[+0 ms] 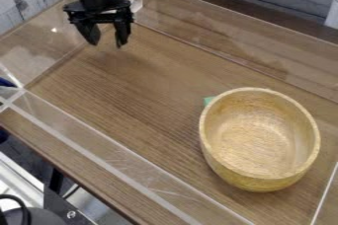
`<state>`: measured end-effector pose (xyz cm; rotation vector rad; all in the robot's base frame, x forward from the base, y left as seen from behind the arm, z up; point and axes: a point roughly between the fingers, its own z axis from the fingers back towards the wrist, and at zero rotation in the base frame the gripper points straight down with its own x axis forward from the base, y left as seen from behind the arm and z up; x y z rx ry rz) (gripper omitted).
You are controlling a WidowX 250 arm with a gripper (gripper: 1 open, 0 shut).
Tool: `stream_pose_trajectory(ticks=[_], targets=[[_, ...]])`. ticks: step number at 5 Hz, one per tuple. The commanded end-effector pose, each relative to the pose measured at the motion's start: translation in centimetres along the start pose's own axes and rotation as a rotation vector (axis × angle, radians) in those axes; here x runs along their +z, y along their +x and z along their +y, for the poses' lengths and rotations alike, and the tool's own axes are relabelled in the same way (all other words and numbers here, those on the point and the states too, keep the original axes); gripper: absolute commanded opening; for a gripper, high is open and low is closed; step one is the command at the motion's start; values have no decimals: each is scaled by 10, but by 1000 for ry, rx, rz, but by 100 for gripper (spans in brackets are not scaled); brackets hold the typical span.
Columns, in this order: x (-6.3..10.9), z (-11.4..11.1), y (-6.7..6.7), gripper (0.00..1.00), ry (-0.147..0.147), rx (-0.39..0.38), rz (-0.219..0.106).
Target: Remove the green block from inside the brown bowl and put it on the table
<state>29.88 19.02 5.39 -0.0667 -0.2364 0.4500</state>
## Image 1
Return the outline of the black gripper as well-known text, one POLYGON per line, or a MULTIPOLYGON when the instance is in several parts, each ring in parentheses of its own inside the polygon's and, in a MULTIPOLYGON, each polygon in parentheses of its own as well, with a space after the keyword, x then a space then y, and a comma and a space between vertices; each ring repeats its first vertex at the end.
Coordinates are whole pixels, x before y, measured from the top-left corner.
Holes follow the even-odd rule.
POLYGON ((63 10, 90 44, 96 45, 100 40, 96 24, 114 24, 118 47, 128 43, 134 22, 130 0, 76 0, 66 4, 63 10))

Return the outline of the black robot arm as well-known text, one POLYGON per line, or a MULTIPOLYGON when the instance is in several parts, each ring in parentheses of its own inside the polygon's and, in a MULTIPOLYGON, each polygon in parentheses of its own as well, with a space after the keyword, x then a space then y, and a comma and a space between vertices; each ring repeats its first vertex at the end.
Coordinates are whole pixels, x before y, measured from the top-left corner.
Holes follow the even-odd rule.
POLYGON ((128 43, 134 23, 130 0, 76 0, 63 6, 63 11, 90 44, 100 41, 99 24, 114 25, 118 48, 128 43))

